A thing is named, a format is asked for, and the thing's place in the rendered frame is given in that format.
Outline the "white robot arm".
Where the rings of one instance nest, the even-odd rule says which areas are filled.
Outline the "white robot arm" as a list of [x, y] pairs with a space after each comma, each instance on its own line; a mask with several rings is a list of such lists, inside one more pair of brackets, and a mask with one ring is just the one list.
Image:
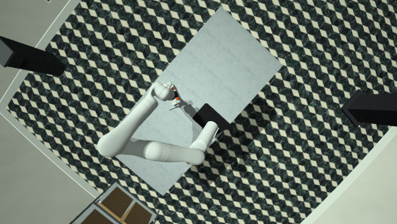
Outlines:
[[129, 116], [115, 129], [100, 138], [97, 146], [98, 152], [104, 157], [133, 155], [159, 162], [202, 164], [205, 160], [203, 151], [207, 150], [219, 129], [213, 121], [207, 122], [196, 141], [189, 148], [165, 142], [131, 138], [139, 126], [157, 108], [158, 102], [153, 96], [167, 101], [173, 96], [173, 92], [161, 83], [154, 83], [146, 97]]

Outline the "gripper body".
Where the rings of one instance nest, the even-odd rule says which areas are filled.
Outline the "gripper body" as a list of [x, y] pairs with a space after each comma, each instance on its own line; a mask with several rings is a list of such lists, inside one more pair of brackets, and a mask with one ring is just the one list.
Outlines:
[[[165, 83], [165, 84], [163, 84], [165, 87], [167, 87], [167, 88], [170, 88], [171, 86], [172, 86], [172, 83], [171, 82], [168, 82], [168, 83]], [[171, 89], [171, 88], [170, 88]], [[172, 90], [172, 89], [171, 89]], [[170, 98], [170, 99], [168, 99], [168, 101], [172, 101], [172, 100], [174, 100], [176, 97], [178, 97], [178, 94], [177, 94], [177, 92], [176, 91], [174, 91], [174, 90], [172, 90], [172, 92], [173, 92], [173, 96]]]

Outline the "white power strip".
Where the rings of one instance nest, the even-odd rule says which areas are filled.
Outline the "white power strip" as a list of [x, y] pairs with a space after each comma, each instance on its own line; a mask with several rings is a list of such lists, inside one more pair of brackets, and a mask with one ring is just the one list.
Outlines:
[[[176, 89], [175, 89], [175, 87], [174, 87], [173, 84], [172, 84], [172, 86], [171, 86], [170, 88], [173, 89], [174, 91], [176, 91]], [[179, 96], [176, 97], [176, 98], [175, 98], [174, 100], [172, 100], [171, 102], [172, 102], [173, 105], [176, 105], [176, 104], [177, 104], [177, 106], [179, 106], [178, 103], [181, 102], [180, 97], [179, 97]], [[177, 106], [175, 106], [175, 107], [177, 107]], [[175, 108], [175, 107], [173, 107], [173, 108]], [[171, 109], [173, 109], [173, 108], [171, 108]], [[171, 109], [169, 109], [169, 110], [171, 110]]]

